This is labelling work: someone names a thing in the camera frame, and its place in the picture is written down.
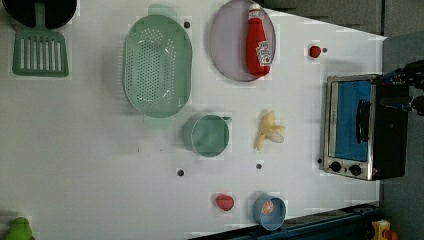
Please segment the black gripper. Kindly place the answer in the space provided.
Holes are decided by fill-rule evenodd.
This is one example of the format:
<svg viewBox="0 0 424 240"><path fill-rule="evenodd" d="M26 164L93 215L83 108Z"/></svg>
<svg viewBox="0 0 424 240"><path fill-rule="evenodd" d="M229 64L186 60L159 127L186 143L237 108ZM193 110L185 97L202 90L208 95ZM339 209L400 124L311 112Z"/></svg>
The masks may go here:
<svg viewBox="0 0 424 240"><path fill-rule="evenodd" d="M409 85L415 89L424 90L424 60L418 60L407 64L404 69L398 68L389 73L378 75L373 81L373 85ZM382 98L380 104L402 111L412 111L419 116L424 115L424 99L418 97L391 97Z"/></svg>

